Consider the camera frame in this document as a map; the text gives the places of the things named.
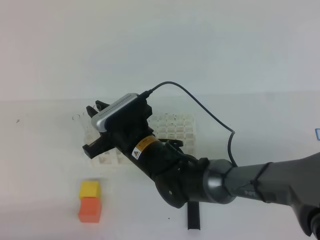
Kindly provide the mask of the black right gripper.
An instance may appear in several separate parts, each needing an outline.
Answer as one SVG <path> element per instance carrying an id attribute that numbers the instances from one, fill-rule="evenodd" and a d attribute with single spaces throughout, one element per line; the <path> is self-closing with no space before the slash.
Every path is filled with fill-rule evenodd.
<path id="1" fill-rule="evenodd" d="M 109 104 L 96 100 L 94 108 L 88 105 L 86 111 L 92 118 L 108 106 Z M 129 103 L 105 121 L 106 132 L 100 132 L 99 138 L 90 144 L 85 144 L 82 147 L 84 153 L 93 159 L 116 148 L 124 155 L 130 155 L 134 144 L 150 135 L 147 118 L 151 114 L 152 107 L 145 99 L 137 99 Z"/>

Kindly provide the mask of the right robot arm black grey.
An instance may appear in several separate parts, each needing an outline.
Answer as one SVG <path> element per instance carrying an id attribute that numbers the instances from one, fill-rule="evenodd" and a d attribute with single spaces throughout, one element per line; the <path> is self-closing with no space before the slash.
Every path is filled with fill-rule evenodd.
<path id="1" fill-rule="evenodd" d="M 320 155 L 281 162 L 234 166 L 226 159 L 195 158 L 182 141 L 158 139 L 148 125 L 152 108 L 145 100 L 119 108 L 99 138 L 83 146 L 94 158 L 118 149 L 154 183 L 172 207 L 187 202 L 228 204 L 247 198 L 290 206 L 302 231 L 320 236 Z"/>

